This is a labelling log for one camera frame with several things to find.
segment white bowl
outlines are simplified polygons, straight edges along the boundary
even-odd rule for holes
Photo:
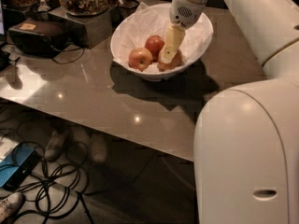
[[[150,35],[165,37],[167,27],[171,24],[169,20],[170,6],[169,3],[151,6],[148,7],[150,13],[138,10],[125,19],[118,26],[111,39],[110,47],[113,60],[128,71],[149,81],[168,79],[195,63],[205,53],[212,40],[213,26],[205,13],[202,13],[199,21],[193,27],[186,30],[184,41],[180,46],[183,54],[183,65],[172,70],[159,71],[157,63],[153,63],[141,72],[131,68],[128,64],[130,51],[143,47]]]

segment table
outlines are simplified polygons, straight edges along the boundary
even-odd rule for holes
[[[206,7],[205,13],[213,41],[181,75],[149,82],[128,73],[112,62],[111,37],[77,60],[82,50],[60,53],[56,60],[65,64],[7,45],[3,50],[21,58],[1,72],[0,97],[193,161],[194,127],[206,102],[234,85],[265,79],[230,11]]]

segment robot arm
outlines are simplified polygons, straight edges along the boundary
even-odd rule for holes
[[[192,27],[199,19],[207,0],[172,0],[170,21],[162,61],[170,63],[177,54],[185,36],[185,29]]]

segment foot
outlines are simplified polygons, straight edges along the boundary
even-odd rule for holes
[[[90,138],[90,159],[93,164],[102,164],[107,158],[107,145],[102,133],[93,133]]]
[[[52,137],[48,142],[45,160],[46,161],[56,161],[64,151],[64,142],[68,136],[68,130],[58,133],[56,130],[52,132]]]
[[[0,202],[0,223],[13,215],[21,206],[22,195],[15,192]]]

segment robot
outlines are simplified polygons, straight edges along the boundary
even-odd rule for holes
[[[224,0],[267,80],[221,91],[195,127],[201,224],[299,223],[299,8],[291,0]],[[206,0],[173,0],[164,61]]]

